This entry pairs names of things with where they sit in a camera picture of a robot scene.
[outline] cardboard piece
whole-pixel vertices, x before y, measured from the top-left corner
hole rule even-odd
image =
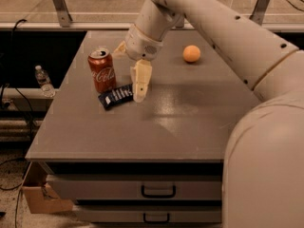
[[[46,171],[39,163],[32,162],[22,185],[22,191],[32,214],[50,214],[71,211],[73,202],[60,199],[56,192],[47,184]]]

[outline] bottle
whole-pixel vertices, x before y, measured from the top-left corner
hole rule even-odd
[[[35,77],[44,95],[46,97],[53,97],[55,95],[55,89],[51,84],[48,73],[42,69],[41,66],[36,66],[35,69]]]

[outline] soda can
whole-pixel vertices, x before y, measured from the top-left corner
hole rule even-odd
[[[109,50],[99,47],[87,57],[97,92],[103,93],[116,87],[113,58]]]

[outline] gray drawer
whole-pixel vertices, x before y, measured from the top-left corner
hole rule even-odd
[[[221,200],[220,177],[49,175],[68,200]]]
[[[80,206],[75,205],[78,219],[104,223],[170,223],[221,222],[220,207],[204,206]]]
[[[89,228],[222,228],[221,223],[90,223]]]

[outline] candy bar wrapper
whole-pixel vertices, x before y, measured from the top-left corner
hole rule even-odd
[[[98,98],[105,110],[110,109],[114,105],[133,101],[132,84],[109,90],[102,93]]]

